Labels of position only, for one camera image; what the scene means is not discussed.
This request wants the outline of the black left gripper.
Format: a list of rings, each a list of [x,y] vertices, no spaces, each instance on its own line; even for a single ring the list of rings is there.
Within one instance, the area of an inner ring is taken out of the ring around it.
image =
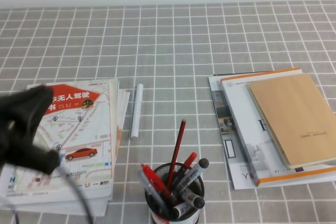
[[[1,167],[10,164],[51,174],[59,166],[56,150],[33,143],[53,94],[51,88],[40,85],[1,96]]]

